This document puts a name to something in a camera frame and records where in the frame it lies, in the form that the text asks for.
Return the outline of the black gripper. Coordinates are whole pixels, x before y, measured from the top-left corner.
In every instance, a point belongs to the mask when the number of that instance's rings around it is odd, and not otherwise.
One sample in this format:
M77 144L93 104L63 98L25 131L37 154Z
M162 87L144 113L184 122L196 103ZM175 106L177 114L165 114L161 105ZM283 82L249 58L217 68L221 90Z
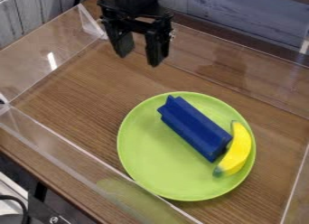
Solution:
M146 39L148 62L157 67L169 55L175 14L160 0L98 0L109 40L121 58L134 49L132 33Z

